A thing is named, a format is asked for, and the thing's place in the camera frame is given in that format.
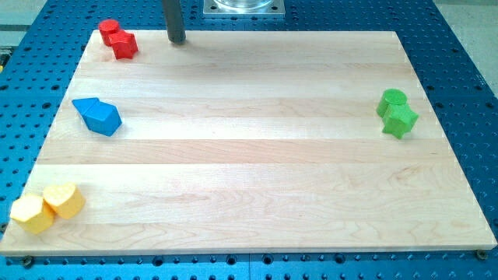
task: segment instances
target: blue optical breadboard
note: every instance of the blue optical breadboard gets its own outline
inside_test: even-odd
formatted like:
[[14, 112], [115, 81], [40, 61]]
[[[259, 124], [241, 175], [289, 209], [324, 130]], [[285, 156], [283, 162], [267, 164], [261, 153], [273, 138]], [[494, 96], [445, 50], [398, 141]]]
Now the blue optical breadboard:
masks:
[[[498, 100], [431, 1], [286, 0], [285, 19], [205, 19], [181, 1], [188, 30], [393, 30], [472, 190], [498, 233]], [[0, 223], [22, 192], [92, 30], [164, 29], [157, 0], [48, 0], [0, 74]], [[0, 279], [498, 279], [498, 249], [372, 254], [0, 257]]]

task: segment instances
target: wood grain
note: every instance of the wood grain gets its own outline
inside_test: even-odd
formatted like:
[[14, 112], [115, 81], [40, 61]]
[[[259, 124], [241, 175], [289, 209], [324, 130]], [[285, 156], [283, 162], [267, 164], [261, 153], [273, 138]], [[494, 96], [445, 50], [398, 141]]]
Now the wood grain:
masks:
[[[5, 255], [490, 249], [496, 240], [392, 32], [134, 31], [116, 61], [95, 32], [25, 187], [77, 183], [85, 208]], [[399, 141], [375, 108], [420, 114]], [[88, 131], [71, 99], [123, 125]]]

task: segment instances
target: toy block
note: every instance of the toy block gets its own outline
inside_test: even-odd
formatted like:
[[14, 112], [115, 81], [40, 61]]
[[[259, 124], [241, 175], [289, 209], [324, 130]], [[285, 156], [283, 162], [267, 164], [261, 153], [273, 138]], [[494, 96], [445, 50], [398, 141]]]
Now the toy block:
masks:
[[406, 104], [406, 95], [399, 89], [387, 89], [382, 94], [382, 99], [377, 107], [379, 117], [384, 117], [389, 105]]
[[384, 122], [382, 132], [401, 139], [405, 133], [412, 130], [418, 118], [419, 115], [413, 112], [408, 104], [389, 105], [382, 118]]
[[44, 200], [64, 219], [72, 218], [85, 205], [85, 198], [74, 183], [46, 187]]
[[26, 194], [12, 203], [10, 218], [27, 232], [38, 234], [54, 223], [54, 211], [41, 196]]
[[127, 33], [124, 30], [119, 30], [114, 34], [109, 35], [109, 41], [116, 59], [132, 59], [135, 52], [139, 51], [135, 35]]
[[121, 118], [116, 106], [100, 102], [96, 97], [73, 100], [72, 104], [91, 131], [112, 136], [121, 125]]
[[103, 43], [110, 47], [109, 36], [121, 30], [119, 27], [119, 22], [114, 19], [106, 19], [99, 23], [99, 31], [102, 36]]

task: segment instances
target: yellow block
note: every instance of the yellow block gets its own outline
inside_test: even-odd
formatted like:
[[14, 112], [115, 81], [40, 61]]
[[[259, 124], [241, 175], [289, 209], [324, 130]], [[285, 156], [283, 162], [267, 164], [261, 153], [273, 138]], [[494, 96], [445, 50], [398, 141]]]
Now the yellow block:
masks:
[[44, 200], [64, 219], [78, 214], [85, 204], [85, 198], [74, 183], [46, 187]]
[[26, 194], [14, 201], [10, 218], [27, 232], [38, 234], [54, 223], [54, 211], [41, 196]]

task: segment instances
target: metal rod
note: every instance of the metal rod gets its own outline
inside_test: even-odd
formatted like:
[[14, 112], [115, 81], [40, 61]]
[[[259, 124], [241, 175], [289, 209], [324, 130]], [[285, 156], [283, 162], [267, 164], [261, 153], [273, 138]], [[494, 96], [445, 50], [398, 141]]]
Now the metal rod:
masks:
[[180, 0], [163, 0], [164, 17], [168, 38], [175, 44], [185, 42], [184, 18], [181, 15]]

